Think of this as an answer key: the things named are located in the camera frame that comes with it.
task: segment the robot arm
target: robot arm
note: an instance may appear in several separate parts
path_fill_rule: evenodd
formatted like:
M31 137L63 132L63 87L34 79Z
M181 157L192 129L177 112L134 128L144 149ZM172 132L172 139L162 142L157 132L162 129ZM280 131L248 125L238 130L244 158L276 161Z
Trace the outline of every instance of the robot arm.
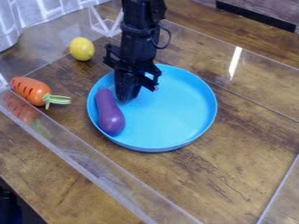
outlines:
M170 32L161 26L164 0L122 0L124 19L120 24L120 46L106 45L103 63L114 69L116 98L126 102L137 97L141 87L157 89L161 75L153 60L157 49L170 41ZM169 34L169 41L158 46L160 29Z

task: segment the lemon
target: lemon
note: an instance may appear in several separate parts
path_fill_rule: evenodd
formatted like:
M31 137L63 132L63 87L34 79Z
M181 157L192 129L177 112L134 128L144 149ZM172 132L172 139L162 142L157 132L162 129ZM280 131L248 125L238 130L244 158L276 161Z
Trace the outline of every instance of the lemon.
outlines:
M69 42L69 53L75 60L90 60L94 46L86 38L77 37Z

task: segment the purple eggplant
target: purple eggplant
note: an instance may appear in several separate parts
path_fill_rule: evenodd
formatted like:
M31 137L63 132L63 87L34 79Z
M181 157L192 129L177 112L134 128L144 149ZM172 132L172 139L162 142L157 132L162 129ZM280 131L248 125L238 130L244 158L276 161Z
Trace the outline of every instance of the purple eggplant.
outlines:
M109 89L101 88L95 93L98 127L110 136L116 136L125 127L125 117L117 107L114 96Z

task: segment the yellow lemon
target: yellow lemon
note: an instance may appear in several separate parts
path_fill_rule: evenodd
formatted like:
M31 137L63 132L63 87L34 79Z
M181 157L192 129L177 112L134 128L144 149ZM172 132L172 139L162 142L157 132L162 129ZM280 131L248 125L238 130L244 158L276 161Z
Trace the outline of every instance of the yellow lemon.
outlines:
M77 37L69 42L69 53L75 60L90 60L94 46L86 38Z

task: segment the wooden table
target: wooden table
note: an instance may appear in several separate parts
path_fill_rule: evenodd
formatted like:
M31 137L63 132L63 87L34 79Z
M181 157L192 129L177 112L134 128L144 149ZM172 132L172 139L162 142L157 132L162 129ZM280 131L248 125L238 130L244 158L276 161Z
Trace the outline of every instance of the wooden table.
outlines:
M296 35L192 1L165 2L166 18L174 23L299 67ZM99 9L110 12L108 4ZM176 34L157 62L197 74L218 101L216 121L190 145L144 154L125 150L97 132L85 101L94 82L110 71L99 50L89 62L65 55L29 74L73 100L66 107L41 111L200 221L254 223L297 154L297 70L244 50L236 76L229 77L234 46L193 31ZM110 41L95 40L95 48L103 49ZM17 57L10 69L22 73L42 59L19 49L25 50L21 44L1 57ZM51 55L50 48L42 50ZM3 114L0 119L1 177L49 223L142 223Z

